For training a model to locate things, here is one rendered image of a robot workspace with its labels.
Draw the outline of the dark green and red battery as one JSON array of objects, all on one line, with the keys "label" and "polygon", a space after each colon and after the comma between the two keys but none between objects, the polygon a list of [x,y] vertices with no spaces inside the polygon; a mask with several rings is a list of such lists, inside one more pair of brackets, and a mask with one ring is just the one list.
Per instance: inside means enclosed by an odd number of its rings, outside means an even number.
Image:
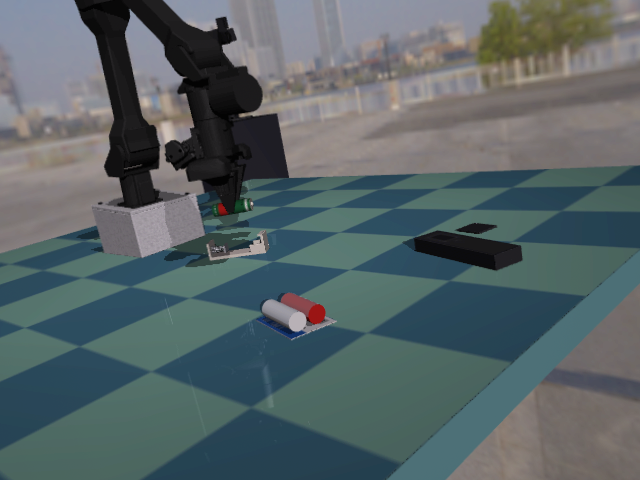
[{"label": "dark green and red battery", "polygon": [[225,209],[223,203],[218,203],[212,205],[212,211],[215,217],[217,216],[225,216],[237,213],[243,213],[253,210],[253,201],[251,198],[236,200],[235,203],[235,211],[233,213],[228,213]]}]

